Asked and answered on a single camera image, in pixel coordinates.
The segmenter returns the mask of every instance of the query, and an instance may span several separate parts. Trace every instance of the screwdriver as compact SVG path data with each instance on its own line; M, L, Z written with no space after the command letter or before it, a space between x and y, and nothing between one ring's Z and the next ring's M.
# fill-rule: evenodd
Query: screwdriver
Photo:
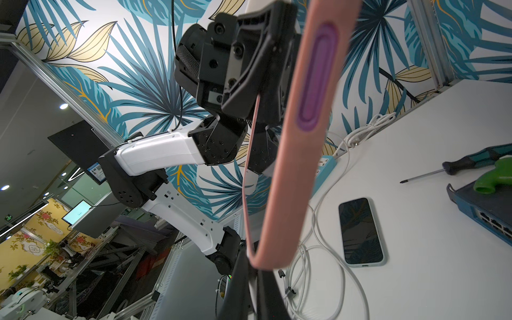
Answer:
M495 145L490 146L488 148L485 148L475 154L465 156L464 158L457 160L455 162L443 162L442 166L443 169L437 170L434 172L430 172L421 176L417 176L414 178L406 179L403 181L400 181L400 183L406 183L409 181L413 181L416 179L420 179L423 177L427 177L430 175L434 175L439 172L446 172L450 176L453 176L457 172L461 170L467 170L467 169L476 169L485 167L488 165L494 164L496 161L498 161L501 157L506 155L512 155L512 143L509 144L503 144L503 145Z

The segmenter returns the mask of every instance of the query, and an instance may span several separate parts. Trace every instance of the monitor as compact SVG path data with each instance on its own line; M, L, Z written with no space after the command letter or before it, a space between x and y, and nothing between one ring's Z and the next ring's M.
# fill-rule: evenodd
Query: monitor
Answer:
M75 224L78 219L80 219L89 209L91 205L85 200L82 200L79 204L77 204L73 209L71 209L68 214L66 214L62 219L69 223L70 225Z
M97 238L126 209L112 192L101 198L91 209L80 217L71 228L92 238Z

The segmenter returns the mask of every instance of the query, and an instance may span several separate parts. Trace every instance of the phone screen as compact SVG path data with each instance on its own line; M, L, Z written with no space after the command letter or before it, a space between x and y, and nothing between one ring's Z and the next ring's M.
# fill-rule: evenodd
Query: phone screen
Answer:
M338 209L345 261L353 265L381 262L384 254L368 199L348 201Z

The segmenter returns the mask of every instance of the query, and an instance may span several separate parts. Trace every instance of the screw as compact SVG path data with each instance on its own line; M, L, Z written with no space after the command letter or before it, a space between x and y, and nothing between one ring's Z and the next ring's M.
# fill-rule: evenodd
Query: screw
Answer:
M241 43L237 42L233 45L233 54L238 59L244 55L244 47Z
M234 86L235 82L237 82L237 80L235 78L231 78L227 84L229 85L229 88L231 89L231 87Z
M215 59L210 60L210 62L208 64L210 65L210 68L212 68L212 69L215 69L216 67L219 66L219 63Z
M226 29L224 28L224 26L222 24L216 24L215 25L215 33L223 34L224 31L226 31Z

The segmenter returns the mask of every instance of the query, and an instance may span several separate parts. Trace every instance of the ceiling light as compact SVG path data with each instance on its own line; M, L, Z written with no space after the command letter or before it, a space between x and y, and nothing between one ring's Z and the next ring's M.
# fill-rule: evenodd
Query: ceiling light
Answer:
M75 173L73 173L73 174L69 177L68 182L69 182L69 181L73 181L73 180L75 180L76 178L78 178L78 177L80 177L81 175L83 175L84 173L86 173L85 171L82 171L82 172L80 172L80 173L77 175L77 173L78 173L80 170L81 170L81 168L78 168L78 169L75 171Z

